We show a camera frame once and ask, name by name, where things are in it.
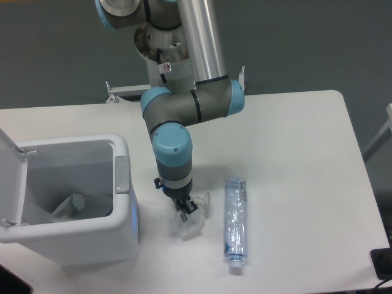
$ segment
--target metal bracket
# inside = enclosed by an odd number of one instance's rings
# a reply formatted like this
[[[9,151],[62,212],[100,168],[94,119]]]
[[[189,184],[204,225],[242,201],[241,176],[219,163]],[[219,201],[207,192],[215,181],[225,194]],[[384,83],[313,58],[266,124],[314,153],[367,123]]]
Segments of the metal bracket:
[[[379,129],[373,136],[372,140],[365,146],[365,151],[362,155],[363,161],[367,162],[377,150],[391,137],[392,135],[392,122],[387,120],[386,123]]]
[[[140,96],[143,95],[144,92],[151,89],[150,85],[138,85],[138,86],[126,86],[126,87],[115,87],[112,88],[109,85],[109,82],[106,81],[106,88],[108,90],[108,94],[117,95],[118,97],[129,97],[129,96]]]

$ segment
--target white plastic bin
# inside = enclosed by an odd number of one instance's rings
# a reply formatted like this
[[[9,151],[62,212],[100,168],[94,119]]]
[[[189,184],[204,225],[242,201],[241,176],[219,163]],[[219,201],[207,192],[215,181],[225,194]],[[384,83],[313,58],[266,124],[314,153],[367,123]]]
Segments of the white plastic bin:
[[[70,194],[109,195],[108,216],[53,223]],[[20,243],[61,265],[138,254],[137,200],[125,140],[116,134],[14,143],[0,129],[0,242]]]

